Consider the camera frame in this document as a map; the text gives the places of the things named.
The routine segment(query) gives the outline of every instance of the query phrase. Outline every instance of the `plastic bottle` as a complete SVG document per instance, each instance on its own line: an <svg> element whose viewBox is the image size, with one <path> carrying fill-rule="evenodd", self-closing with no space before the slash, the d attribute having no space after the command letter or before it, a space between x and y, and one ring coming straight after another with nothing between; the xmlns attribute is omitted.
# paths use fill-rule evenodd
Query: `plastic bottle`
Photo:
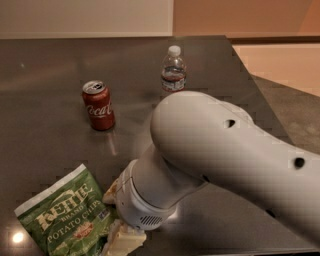
<svg viewBox="0 0 320 256"><path fill-rule="evenodd" d="M187 66L180 53L179 46L170 46L162 63L162 89L169 93L183 90L186 84Z"/></svg>

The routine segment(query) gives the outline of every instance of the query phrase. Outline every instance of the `coca-cola logo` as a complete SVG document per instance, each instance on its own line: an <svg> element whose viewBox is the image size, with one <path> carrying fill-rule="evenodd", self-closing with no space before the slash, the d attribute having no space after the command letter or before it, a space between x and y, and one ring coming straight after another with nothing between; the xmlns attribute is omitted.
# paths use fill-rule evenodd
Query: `coca-cola logo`
<svg viewBox="0 0 320 256"><path fill-rule="evenodd" d="M103 106L102 108L94 108L92 105L88 105L87 111L91 116L103 118L106 116L106 114L110 115L112 113L111 102L109 102L108 105Z"/></svg>

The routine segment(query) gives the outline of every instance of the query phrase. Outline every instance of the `gray tabletop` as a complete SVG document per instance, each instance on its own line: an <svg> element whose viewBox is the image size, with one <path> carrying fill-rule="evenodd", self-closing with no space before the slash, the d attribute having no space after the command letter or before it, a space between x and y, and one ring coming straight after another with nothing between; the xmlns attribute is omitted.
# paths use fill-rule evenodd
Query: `gray tabletop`
<svg viewBox="0 0 320 256"><path fill-rule="evenodd" d="M21 203L81 163L106 190L150 145L161 62L172 44L187 61L187 90L243 107L262 129L292 143L261 91L272 93L259 89L225 37L2 40L1 255L43 255L29 236L12 242L24 232L13 213ZM97 79L110 88L116 116L104 132L90 127L81 98L82 85ZM175 216L147 235L133 255L313 250L263 210L213 185L182 200Z"/></svg>

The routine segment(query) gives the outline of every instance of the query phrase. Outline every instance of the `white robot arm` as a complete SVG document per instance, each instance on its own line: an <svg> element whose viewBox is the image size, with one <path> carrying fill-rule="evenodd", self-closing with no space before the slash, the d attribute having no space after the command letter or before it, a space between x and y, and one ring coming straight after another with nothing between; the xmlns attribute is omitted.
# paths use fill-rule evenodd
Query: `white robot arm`
<svg viewBox="0 0 320 256"><path fill-rule="evenodd" d="M197 92L160 102L151 136L153 145L118 179L115 202L128 225L155 229L179 200L212 183L320 246L319 155L276 139L241 109Z"/></svg>

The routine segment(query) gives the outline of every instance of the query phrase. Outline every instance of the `coca-cola can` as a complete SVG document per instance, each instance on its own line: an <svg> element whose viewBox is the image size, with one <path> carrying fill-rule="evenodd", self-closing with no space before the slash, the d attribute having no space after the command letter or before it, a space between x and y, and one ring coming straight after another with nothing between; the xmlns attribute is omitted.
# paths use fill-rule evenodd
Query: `coca-cola can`
<svg viewBox="0 0 320 256"><path fill-rule="evenodd" d="M102 81L87 82L82 88L82 98L94 129L103 131L115 124L110 90Z"/></svg>

